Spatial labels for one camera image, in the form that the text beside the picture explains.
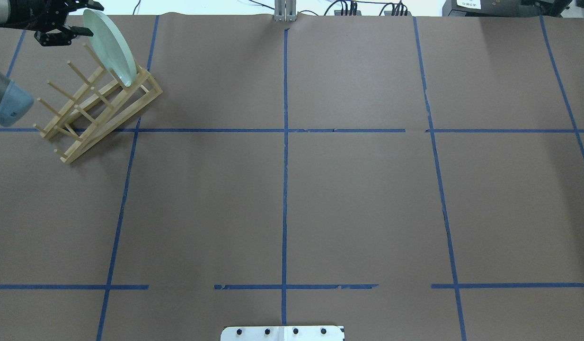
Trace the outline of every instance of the metal bracket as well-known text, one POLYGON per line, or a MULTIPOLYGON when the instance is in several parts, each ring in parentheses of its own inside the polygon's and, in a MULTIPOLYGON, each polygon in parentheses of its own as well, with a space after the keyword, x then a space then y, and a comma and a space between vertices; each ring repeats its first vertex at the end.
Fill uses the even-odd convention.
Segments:
POLYGON ((275 0, 275 21, 296 21, 296 0, 275 0))
POLYGON ((227 327, 221 341, 344 341, 342 326, 227 327))

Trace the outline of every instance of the white wall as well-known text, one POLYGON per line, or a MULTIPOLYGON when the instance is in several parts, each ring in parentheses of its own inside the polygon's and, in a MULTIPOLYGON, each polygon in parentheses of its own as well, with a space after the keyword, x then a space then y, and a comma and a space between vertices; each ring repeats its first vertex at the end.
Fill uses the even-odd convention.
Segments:
MULTIPOLYGON (((98 0, 105 7, 106 14, 126 15, 132 14, 132 9, 138 0, 98 0)), ((257 0, 273 7, 273 0, 257 0)), ((445 0, 404 0, 404 4, 415 16, 439 17, 445 0)), ((297 0, 297 10, 310 9, 323 15, 330 2, 328 0, 297 0)), ((359 4, 358 9, 362 15, 378 15, 382 5, 359 4)), ((270 13, 273 11, 266 7, 254 6, 247 0, 142 0, 138 14, 155 15, 168 12, 178 12, 195 15, 250 15, 258 13, 270 13)), ((570 6, 563 13, 566 18, 584 18, 584 9, 570 6)))

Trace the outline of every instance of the gray robot arm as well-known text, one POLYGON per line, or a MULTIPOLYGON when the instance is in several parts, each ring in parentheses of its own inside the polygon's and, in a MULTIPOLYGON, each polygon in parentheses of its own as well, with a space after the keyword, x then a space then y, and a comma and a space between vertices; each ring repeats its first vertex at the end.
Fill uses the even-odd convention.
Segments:
POLYGON ((0 73, 0 126, 17 122, 33 105, 33 97, 0 73))

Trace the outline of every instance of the black cable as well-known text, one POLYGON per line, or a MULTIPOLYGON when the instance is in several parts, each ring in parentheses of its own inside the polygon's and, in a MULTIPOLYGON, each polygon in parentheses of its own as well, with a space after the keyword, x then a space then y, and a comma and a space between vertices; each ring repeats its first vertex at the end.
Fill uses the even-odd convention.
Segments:
POLYGON ((37 20, 39 20, 39 18, 44 17, 45 15, 48 14, 48 12, 50 11, 50 7, 52 6, 52 2, 53 1, 54 0, 48 0, 46 2, 46 7, 45 7, 44 11, 42 13, 39 13, 38 15, 36 15, 33 18, 30 18, 30 19, 25 20, 25 21, 20 21, 20 22, 12 22, 10 24, 0 24, 0 27, 2 27, 2 28, 10 28, 10 27, 17 27, 17 26, 20 26, 20 25, 28 25, 28 24, 31 24, 32 22, 37 21, 37 20))
POLYGON ((134 9, 132 9, 132 15, 134 15, 136 9, 141 5, 141 0, 139 0, 139 2, 137 2, 136 6, 134 6, 134 9))
POLYGON ((330 6, 328 6, 328 8, 326 9, 326 11, 325 11, 324 15, 328 14, 328 11, 329 11, 329 9, 331 9, 331 8, 332 8, 332 6, 334 6, 334 5, 336 4, 336 2, 341 2, 341 3, 343 3, 343 4, 345 5, 345 11, 349 11, 349 8, 347 7, 348 5, 347 5, 347 3, 346 3, 346 0, 336 0, 335 2, 332 2, 332 3, 330 4, 330 6))
POLYGON ((255 3, 255 4, 257 4, 257 5, 260 5, 260 6, 262 6, 262 7, 266 7, 266 8, 268 8, 268 9, 273 9, 273 10, 275 11, 275 9, 274 9, 273 7, 271 7, 271 6, 267 6, 267 5, 265 5, 265 4, 261 4, 261 3, 260 3, 260 2, 258 2, 258 1, 255 1, 255 0, 248 0, 248 1, 249 1, 249 2, 253 2, 253 3, 255 3))
POLYGON ((304 11, 299 11, 299 13, 305 13, 305 12, 313 13, 314 15, 316 15, 316 16, 319 17, 319 14, 318 13, 315 13, 314 11, 309 11, 309 9, 305 9, 304 11))
POLYGON ((385 8, 387 8, 387 6, 389 6, 389 5, 393 6, 393 9, 392 9, 392 10, 394 10, 394 9, 395 9, 395 4, 393 4, 392 2, 389 2, 388 4, 386 4, 385 6, 383 6, 383 7, 382 7, 382 9, 380 10, 380 13, 378 13, 378 16, 379 16, 379 17, 380 17, 380 16, 382 15, 382 13, 385 11, 385 8))

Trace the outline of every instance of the white metal plate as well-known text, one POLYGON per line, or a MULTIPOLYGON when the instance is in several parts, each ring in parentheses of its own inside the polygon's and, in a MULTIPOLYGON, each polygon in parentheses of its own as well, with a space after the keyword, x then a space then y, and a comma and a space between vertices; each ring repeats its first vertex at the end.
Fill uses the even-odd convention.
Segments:
POLYGON ((344 341, 344 330, 343 326, 227 327, 221 341, 344 341))

